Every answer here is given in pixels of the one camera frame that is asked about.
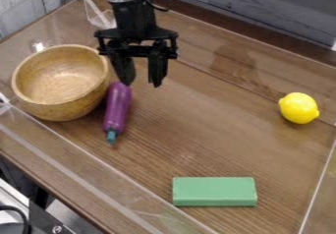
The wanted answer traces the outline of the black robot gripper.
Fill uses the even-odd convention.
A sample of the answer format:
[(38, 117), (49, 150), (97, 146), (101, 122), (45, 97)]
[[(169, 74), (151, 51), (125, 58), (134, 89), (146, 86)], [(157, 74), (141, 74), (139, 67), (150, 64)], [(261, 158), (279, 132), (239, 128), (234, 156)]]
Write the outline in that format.
[(149, 0), (107, 0), (115, 26), (94, 32), (101, 55), (109, 55), (119, 82), (129, 86), (135, 77), (130, 57), (147, 57), (147, 81), (155, 88), (166, 76), (167, 59), (177, 58), (178, 34), (155, 24), (155, 6)]

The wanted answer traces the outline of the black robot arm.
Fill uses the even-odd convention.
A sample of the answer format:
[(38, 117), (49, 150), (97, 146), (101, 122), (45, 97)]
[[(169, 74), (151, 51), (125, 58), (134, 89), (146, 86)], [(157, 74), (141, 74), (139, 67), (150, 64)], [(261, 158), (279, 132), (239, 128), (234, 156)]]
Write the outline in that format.
[(178, 33), (155, 24), (154, 11), (166, 12), (150, 0), (107, 0), (115, 26), (94, 32), (98, 53), (110, 59), (118, 80), (129, 86), (135, 71), (133, 58), (147, 62), (147, 81), (155, 88), (167, 74), (167, 60), (177, 58)]

